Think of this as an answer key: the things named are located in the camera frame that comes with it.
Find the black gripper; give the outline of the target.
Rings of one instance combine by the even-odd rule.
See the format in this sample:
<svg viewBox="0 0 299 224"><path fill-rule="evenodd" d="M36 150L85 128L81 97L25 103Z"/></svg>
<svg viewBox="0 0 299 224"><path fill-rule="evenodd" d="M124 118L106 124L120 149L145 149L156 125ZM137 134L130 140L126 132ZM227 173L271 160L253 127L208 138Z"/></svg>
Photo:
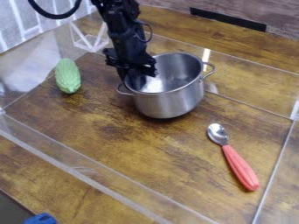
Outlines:
<svg viewBox="0 0 299 224"><path fill-rule="evenodd" d="M120 57L114 48L105 48L102 53L106 57L106 65L116 69L121 82L140 91L146 83L146 76L157 75L155 58L145 51L133 57Z"/></svg>

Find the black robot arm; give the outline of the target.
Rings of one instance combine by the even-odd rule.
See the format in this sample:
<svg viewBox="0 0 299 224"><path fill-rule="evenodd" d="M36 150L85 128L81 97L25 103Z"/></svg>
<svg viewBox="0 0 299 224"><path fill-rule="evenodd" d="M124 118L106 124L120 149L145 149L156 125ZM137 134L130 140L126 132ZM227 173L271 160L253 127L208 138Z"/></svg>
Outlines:
<svg viewBox="0 0 299 224"><path fill-rule="evenodd" d="M106 24L106 35L112 41L112 48L105 48L106 65L116 69L120 80L130 78L133 81L157 75L155 58L146 52L142 26L137 19L140 10L136 0L90 0L98 15Z"/></svg>

